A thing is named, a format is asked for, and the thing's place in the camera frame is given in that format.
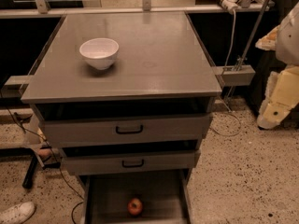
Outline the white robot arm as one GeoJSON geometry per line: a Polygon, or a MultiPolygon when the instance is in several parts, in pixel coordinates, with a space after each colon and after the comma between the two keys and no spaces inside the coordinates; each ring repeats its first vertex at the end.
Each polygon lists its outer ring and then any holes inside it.
{"type": "Polygon", "coordinates": [[[273,50],[286,64],[281,72],[270,73],[257,118],[259,127],[273,129],[299,104],[299,3],[255,47],[273,50]]]}

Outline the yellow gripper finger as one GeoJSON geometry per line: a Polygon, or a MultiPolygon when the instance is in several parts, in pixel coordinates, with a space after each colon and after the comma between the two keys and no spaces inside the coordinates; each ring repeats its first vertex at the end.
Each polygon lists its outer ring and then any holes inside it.
{"type": "Polygon", "coordinates": [[[257,49],[263,49],[263,50],[275,50],[276,42],[277,42],[278,28],[279,28],[279,26],[276,26],[267,35],[260,38],[255,43],[255,47],[257,49]]]}
{"type": "Polygon", "coordinates": [[[273,129],[299,104],[299,67],[287,66],[280,73],[271,72],[257,124],[273,129]]]}

